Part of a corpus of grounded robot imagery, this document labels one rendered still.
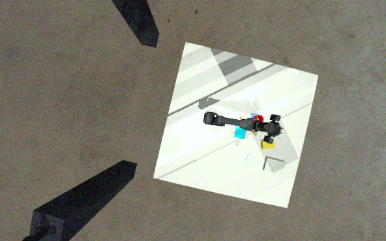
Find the yellow block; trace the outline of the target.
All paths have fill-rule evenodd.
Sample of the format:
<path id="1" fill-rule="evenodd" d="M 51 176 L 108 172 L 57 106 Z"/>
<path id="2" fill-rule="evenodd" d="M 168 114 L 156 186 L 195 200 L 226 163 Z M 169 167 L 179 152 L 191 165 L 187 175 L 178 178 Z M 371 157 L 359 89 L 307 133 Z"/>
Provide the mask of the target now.
<path id="1" fill-rule="evenodd" d="M 273 143 L 266 143 L 265 141 L 261 141 L 261 147 L 263 149 L 268 149 L 268 148 L 275 148 L 275 141 L 273 141 Z"/>

